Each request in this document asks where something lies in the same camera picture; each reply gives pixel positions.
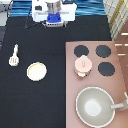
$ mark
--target plate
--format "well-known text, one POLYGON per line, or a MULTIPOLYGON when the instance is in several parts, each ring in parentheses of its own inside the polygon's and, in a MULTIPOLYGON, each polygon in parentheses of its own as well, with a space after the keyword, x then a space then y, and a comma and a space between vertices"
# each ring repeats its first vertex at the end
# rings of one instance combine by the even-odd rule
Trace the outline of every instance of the plate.
POLYGON ((47 73, 46 66, 43 63, 36 62, 31 64, 27 69, 27 76, 33 81, 39 81, 45 77, 47 73))

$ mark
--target black tablecloth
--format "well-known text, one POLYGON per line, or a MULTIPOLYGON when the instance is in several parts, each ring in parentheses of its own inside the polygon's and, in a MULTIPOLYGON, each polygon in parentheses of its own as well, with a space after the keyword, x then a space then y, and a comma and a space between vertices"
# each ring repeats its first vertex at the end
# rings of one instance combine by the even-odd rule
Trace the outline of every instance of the black tablecloth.
POLYGON ((107 17, 76 17, 66 28, 38 25, 27 30, 24 23, 25 17, 8 19, 0 51, 0 128, 66 128, 65 42, 110 41, 107 17), (11 67, 15 44, 20 63, 11 67), (39 82, 26 74, 34 62, 47 66, 39 82))

